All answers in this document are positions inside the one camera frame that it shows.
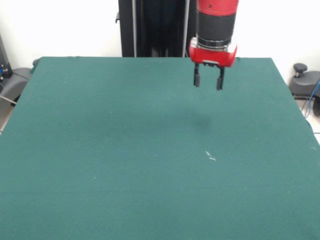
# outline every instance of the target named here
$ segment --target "table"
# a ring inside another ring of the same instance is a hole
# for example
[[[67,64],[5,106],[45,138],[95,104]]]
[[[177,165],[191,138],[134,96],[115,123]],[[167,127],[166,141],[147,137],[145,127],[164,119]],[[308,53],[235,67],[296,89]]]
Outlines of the table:
[[[1,240],[320,238],[320,147],[273,61],[44,57],[0,137]]]

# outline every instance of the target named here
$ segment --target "black metal frame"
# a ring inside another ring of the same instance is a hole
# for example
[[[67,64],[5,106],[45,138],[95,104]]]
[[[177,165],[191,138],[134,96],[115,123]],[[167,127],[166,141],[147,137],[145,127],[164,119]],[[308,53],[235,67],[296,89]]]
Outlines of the black metal frame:
[[[5,46],[0,36],[0,77],[10,78],[12,76],[12,69],[8,60]]]
[[[119,16],[120,16],[120,31],[121,31],[121,48],[123,57],[134,57],[134,24],[133,24],[133,4],[132,0],[118,0]],[[196,0],[190,0],[188,30],[186,38],[186,50],[188,53],[189,43],[191,38],[196,35]]]

